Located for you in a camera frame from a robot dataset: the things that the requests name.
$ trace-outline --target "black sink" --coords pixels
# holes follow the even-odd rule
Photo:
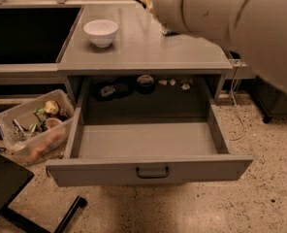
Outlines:
[[[0,9],[0,64],[55,63],[79,11]]]

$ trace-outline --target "electrical cord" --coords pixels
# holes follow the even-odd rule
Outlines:
[[[235,99],[235,96],[234,96],[234,90],[236,89],[237,85],[238,85],[238,82],[235,82],[236,80],[236,76],[239,72],[239,68],[242,66],[242,62],[240,63],[240,66],[238,66],[237,70],[235,71],[234,75],[233,75],[233,79],[232,79],[232,82],[231,82],[231,89],[230,89],[230,94],[231,94],[231,98],[232,98],[232,101],[233,101],[233,105],[234,105],[234,108],[236,109],[236,112],[237,112],[237,115],[238,115],[238,118],[239,118],[239,121],[241,123],[241,126],[242,126],[242,132],[239,136],[237,136],[236,138],[233,138],[233,139],[230,139],[230,141],[237,141],[239,139],[241,139],[244,134],[245,134],[245,125],[241,119],[241,116],[240,116],[240,113],[239,113],[239,109],[238,109],[238,104],[237,104],[237,101]]]

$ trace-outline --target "clear plastic box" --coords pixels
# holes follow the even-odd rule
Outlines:
[[[40,126],[40,122],[34,115],[34,112],[38,108],[44,107],[48,100],[56,101],[60,108],[68,114],[69,119],[37,136],[25,141],[19,141],[14,133],[13,120],[16,119],[16,121],[25,128],[28,128],[31,123],[37,123],[37,125]],[[73,116],[74,107],[72,106],[68,95],[63,90],[56,89],[50,93],[39,96],[30,102],[17,105],[0,113],[0,133],[5,147],[8,150],[13,150],[26,155],[31,155],[35,151],[43,154],[55,150],[66,142]]]

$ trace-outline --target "small white bowl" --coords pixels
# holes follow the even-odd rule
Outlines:
[[[108,47],[116,36],[118,25],[108,19],[97,19],[88,22],[83,30],[89,35],[89,40],[98,48]]]

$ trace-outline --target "countertop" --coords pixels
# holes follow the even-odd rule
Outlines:
[[[119,25],[115,40],[105,49],[90,43],[83,31],[94,19],[110,19]],[[221,74],[232,69],[217,45],[186,35],[166,37],[161,24],[141,5],[125,2],[85,5],[57,66],[66,75],[102,75],[108,71]]]

